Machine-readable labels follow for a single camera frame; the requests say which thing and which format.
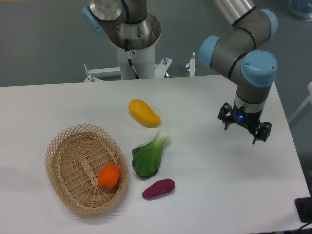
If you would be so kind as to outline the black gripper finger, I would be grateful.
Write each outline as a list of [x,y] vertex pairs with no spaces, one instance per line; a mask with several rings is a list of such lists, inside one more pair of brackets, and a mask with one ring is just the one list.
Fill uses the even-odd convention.
[[230,124],[233,123],[232,113],[233,113],[233,109],[232,109],[231,105],[228,104],[227,102],[225,102],[222,105],[222,107],[218,113],[218,116],[217,116],[217,118],[219,120],[221,120],[222,123],[224,124],[224,130],[227,130],[229,128]]
[[266,142],[271,133],[272,124],[269,122],[259,122],[258,126],[252,131],[253,141],[255,145],[257,141]]

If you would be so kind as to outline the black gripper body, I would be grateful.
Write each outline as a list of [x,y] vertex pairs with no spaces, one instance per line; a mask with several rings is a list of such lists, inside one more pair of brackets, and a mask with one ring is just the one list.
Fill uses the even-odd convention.
[[260,123],[261,111],[255,113],[247,113],[243,107],[233,107],[231,113],[234,118],[234,123],[246,128],[250,132],[254,132]]

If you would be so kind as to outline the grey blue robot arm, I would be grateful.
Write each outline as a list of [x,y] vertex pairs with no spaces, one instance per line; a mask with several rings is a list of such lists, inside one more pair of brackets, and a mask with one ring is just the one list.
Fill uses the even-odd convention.
[[[266,141],[272,125],[260,117],[276,78],[277,60],[259,50],[278,29],[276,15],[258,9],[251,0],[218,0],[216,5],[233,27],[222,39],[212,35],[200,46],[199,60],[237,85],[233,105],[224,104],[218,114],[225,127],[238,124]],[[117,50],[121,78],[163,78],[164,63],[155,65],[155,44],[161,35],[158,19],[147,12],[144,0],[92,0],[82,17],[98,36],[107,36]]]

